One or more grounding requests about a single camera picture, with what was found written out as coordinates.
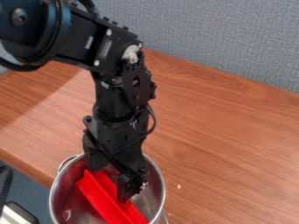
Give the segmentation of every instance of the wood grain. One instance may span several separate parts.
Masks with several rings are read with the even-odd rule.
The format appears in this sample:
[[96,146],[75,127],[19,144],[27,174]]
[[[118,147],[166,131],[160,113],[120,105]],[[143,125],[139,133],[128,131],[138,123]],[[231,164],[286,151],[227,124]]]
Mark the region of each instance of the wood grain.
[[[154,51],[147,65],[159,128],[144,152],[170,222],[299,223],[299,95]],[[94,94],[88,72],[59,63],[0,77],[0,157],[47,186],[82,153]]]

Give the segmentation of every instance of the metal pot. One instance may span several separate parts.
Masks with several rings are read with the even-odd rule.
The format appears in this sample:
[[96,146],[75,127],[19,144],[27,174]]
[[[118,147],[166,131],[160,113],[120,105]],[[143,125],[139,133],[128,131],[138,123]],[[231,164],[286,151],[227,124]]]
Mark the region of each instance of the metal pot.
[[[164,177],[152,159],[147,155],[144,157],[150,168],[148,187],[131,201],[150,220],[150,224],[168,224],[164,214]],[[55,224],[106,223],[75,185],[86,169],[88,161],[84,155],[70,157],[60,164],[50,197],[51,218]],[[111,178],[116,176],[116,170],[111,165],[106,168],[106,172]]]

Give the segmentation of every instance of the stainless steel pot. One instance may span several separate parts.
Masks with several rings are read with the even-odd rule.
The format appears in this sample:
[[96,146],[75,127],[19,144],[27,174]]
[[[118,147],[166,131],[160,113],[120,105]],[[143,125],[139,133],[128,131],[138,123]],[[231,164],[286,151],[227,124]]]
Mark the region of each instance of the stainless steel pot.
[[[150,168],[148,187],[131,200],[150,220],[150,224],[168,224],[164,214],[164,177],[152,159],[144,157]],[[106,223],[75,185],[86,169],[88,169],[88,161],[84,155],[70,157],[60,164],[50,197],[51,218],[55,224]],[[112,166],[106,168],[106,172],[111,178],[116,176]]]

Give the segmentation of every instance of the red object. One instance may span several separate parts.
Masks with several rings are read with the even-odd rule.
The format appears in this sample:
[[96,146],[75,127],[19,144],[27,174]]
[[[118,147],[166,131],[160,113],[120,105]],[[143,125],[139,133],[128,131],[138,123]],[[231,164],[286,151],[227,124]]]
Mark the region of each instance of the red object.
[[148,224],[148,220],[128,200],[118,201],[118,187],[108,175],[99,171],[84,171],[76,186],[108,224]]

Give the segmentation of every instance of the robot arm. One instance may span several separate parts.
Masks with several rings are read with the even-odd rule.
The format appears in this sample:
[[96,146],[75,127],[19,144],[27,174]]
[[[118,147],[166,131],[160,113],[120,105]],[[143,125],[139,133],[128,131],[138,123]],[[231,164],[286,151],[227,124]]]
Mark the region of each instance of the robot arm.
[[0,2],[0,39],[23,63],[0,59],[0,65],[32,71],[58,60],[91,71],[96,103],[94,116],[83,119],[83,148],[94,172],[108,163],[118,168],[118,199],[124,202],[147,184],[142,145],[155,129],[148,102],[155,98],[156,85],[138,36],[99,17],[90,0],[82,2],[88,12],[67,0]]

